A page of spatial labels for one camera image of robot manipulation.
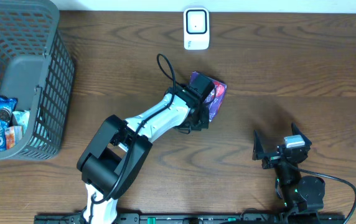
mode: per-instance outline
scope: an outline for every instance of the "wooden table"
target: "wooden table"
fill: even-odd
[[[300,166],[356,185],[356,15],[212,13],[208,50],[183,48],[182,13],[62,12],[60,31],[78,61],[60,154],[45,162],[0,161],[0,223],[81,210],[87,192],[76,162],[103,120],[127,118],[162,99],[171,81],[201,71],[228,85],[210,129],[159,138],[120,208],[142,212],[237,212],[282,206],[274,170],[252,161],[254,129],[266,147],[292,121],[314,143]],[[325,212],[347,214],[350,187],[326,181]],[[356,223],[356,211],[351,220]]]

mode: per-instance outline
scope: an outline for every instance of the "blue package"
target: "blue package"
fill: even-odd
[[[15,109],[16,99],[0,97],[0,151],[6,150],[5,129],[9,127],[12,111]]]

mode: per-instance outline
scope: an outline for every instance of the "robotic arm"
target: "robotic arm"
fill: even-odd
[[[103,122],[77,162],[88,190],[87,208],[83,213],[86,222],[110,224],[115,220],[117,200],[134,182],[158,137],[174,127],[189,132],[208,128],[208,108],[203,102],[213,89],[213,82],[199,75],[190,85],[176,86],[175,92],[169,88],[160,103],[142,114],[125,120],[112,115]],[[170,107],[163,110],[172,97]],[[126,152],[132,150],[129,158],[128,153],[123,158],[118,157],[107,148],[109,143]],[[127,159],[128,165],[122,172]]]
[[[263,169],[275,169],[275,192],[283,199],[282,209],[271,223],[343,223],[346,224],[356,208],[356,187],[350,182],[326,174],[320,174],[298,168],[298,164],[308,158],[312,142],[291,124],[292,136],[284,138],[284,144],[276,146],[277,150],[265,152],[258,133],[254,131],[253,160],[262,160]],[[324,207],[325,182],[321,178],[337,180],[350,186],[355,193],[354,204],[347,218],[343,215],[332,217],[322,215],[319,210]]]

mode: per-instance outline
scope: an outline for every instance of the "small box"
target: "small box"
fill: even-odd
[[[12,126],[5,129],[6,149],[14,147],[23,138],[23,127]]]

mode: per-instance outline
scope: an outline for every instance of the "black cable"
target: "black cable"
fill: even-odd
[[[313,172],[313,171],[309,171],[309,170],[300,169],[300,168],[292,165],[284,156],[282,158],[288,163],[289,167],[294,169],[294,170],[297,170],[299,172],[303,172],[303,173],[306,173],[306,174],[315,175],[315,176],[318,176],[318,177],[325,177],[325,178],[328,178],[328,179],[336,180],[338,182],[341,182],[343,184],[347,184],[348,186],[350,186],[352,188],[352,190],[354,190],[355,200],[354,200],[354,204],[352,205],[351,211],[348,213],[347,218],[345,218],[343,224],[346,224],[350,220],[352,214],[354,213],[354,211],[356,209],[356,187],[353,184],[351,184],[350,182],[348,182],[346,180],[343,180],[343,179],[340,179],[338,177],[334,177],[334,176],[331,176],[331,175],[321,174],[321,173],[318,173],[318,172]]]
[[[160,64],[160,60],[159,60],[159,57],[163,57],[164,60],[167,62],[169,68],[170,68],[170,71],[171,71],[171,76],[172,78],[164,71],[164,69],[161,67],[161,64]],[[157,60],[157,64],[159,65],[159,68],[160,70],[163,72],[163,74],[165,74],[165,76],[169,79],[172,80],[172,93],[171,93],[171,99],[170,99],[170,102],[165,105],[163,108],[159,109],[158,111],[156,111],[155,113],[151,114],[150,116],[148,116],[146,119],[144,119],[141,124],[139,124],[138,128],[136,129],[135,131],[135,134],[133,136],[133,139],[131,141],[131,144],[129,145],[129,148],[127,150],[127,154],[126,154],[126,159],[124,161],[124,164],[123,164],[123,167],[121,168],[121,172],[120,172],[120,175],[118,176],[115,184],[113,185],[113,188],[110,190],[109,194],[106,196],[106,197],[103,197],[101,200],[99,201],[95,201],[95,197],[91,197],[91,207],[95,204],[95,205],[98,205],[98,204],[101,204],[103,202],[106,201],[107,198],[110,198],[111,197],[111,194],[116,190],[117,186],[119,185],[119,183],[121,182],[121,179],[123,178],[124,176],[124,173],[126,172],[126,169],[127,169],[127,166],[128,166],[128,161],[129,159],[131,158],[131,154],[132,154],[132,151],[133,151],[133,147],[135,145],[135,142],[138,138],[138,133],[139,131],[141,130],[141,128],[150,120],[152,119],[153,117],[155,117],[156,115],[158,115],[160,112],[164,111],[165,109],[169,108],[172,104],[172,102],[174,102],[174,98],[175,98],[175,95],[176,95],[176,84],[180,85],[177,81],[176,81],[176,75],[174,73],[174,69],[170,63],[170,61],[168,60],[168,58],[163,55],[163,54],[158,54],[157,57],[156,57],[156,60]],[[93,214],[93,209],[90,208],[90,217],[92,216]]]
[[[168,61],[167,57],[164,56],[163,54],[158,54],[157,57],[156,57],[156,60],[157,60],[157,65],[159,66],[161,72],[162,72],[168,79],[170,79],[170,80],[173,81],[174,83],[176,83],[176,84],[182,86],[182,85],[181,85],[179,82],[177,82],[177,80],[174,78],[175,73],[174,73],[174,75],[172,75],[172,78],[171,78],[171,77],[164,71],[163,67],[162,67],[161,64],[160,64],[159,56],[163,57],[164,60],[167,62],[168,67],[170,67],[171,75],[174,73],[174,71],[173,71],[173,69],[172,69],[172,65],[170,64],[170,61]]]

